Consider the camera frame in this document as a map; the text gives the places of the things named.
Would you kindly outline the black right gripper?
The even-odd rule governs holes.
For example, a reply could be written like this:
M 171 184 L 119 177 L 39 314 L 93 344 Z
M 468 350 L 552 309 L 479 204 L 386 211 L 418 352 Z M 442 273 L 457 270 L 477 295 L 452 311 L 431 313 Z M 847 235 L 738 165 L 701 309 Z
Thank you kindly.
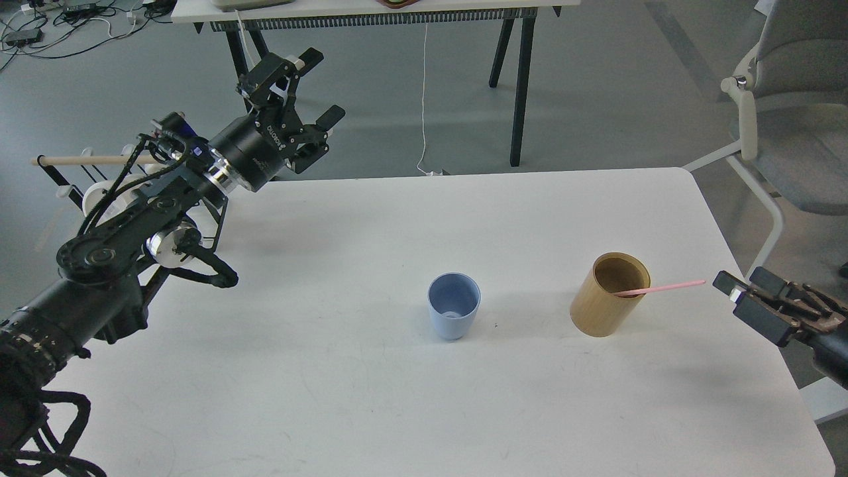
M 755 268 L 747 282 L 720 271 L 713 287 L 735 302 L 734 316 L 778 347 L 829 335 L 846 322 L 844 302 L 766 268 Z

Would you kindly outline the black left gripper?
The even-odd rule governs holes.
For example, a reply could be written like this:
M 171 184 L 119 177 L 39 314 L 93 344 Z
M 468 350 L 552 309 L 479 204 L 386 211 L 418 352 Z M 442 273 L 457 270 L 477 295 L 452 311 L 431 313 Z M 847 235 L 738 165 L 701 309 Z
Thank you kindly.
M 242 187 L 257 192 L 283 169 L 300 174 L 328 152 L 331 130 L 347 111 L 333 105 L 307 124 L 295 109 L 299 80 L 322 60 L 315 48 L 285 58 L 270 52 L 239 76 L 237 93 L 250 109 L 209 141 L 209 151 Z

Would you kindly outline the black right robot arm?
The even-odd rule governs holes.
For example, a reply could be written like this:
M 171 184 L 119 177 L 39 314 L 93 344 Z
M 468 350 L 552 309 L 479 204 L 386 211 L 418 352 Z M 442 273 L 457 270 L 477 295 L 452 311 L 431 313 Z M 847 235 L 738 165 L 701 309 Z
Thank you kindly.
M 784 280 L 757 266 L 745 281 L 720 271 L 712 282 L 734 303 L 733 314 L 777 347 L 790 341 L 808 346 L 814 366 L 845 388 L 847 308 L 808 284 Z

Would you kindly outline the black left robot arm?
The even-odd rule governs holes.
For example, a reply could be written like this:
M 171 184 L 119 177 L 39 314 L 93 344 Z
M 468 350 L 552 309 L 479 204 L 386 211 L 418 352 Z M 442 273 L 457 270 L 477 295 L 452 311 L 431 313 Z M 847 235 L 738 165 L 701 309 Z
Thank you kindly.
M 305 171 L 328 152 L 345 111 L 327 109 L 313 124 L 295 109 L 300 79 L 321 63 L 271 52 L 242 74 L 244 117 L 212 140 L 178 113 L 142 134 L 118 178 L 56 254 L 60 278 L 2 322 L 2 475 L 103 476 L 73 449 L 91 404 L 48 383 L 74 356 L 89 358 L 91 339 L 113 344 L 148 326 L 148 306 L 170 276 L 227 289 L 237 273 L 203 246 L 190 209 L 218 213 L 236 186 L 257 192 L 288 168 Z

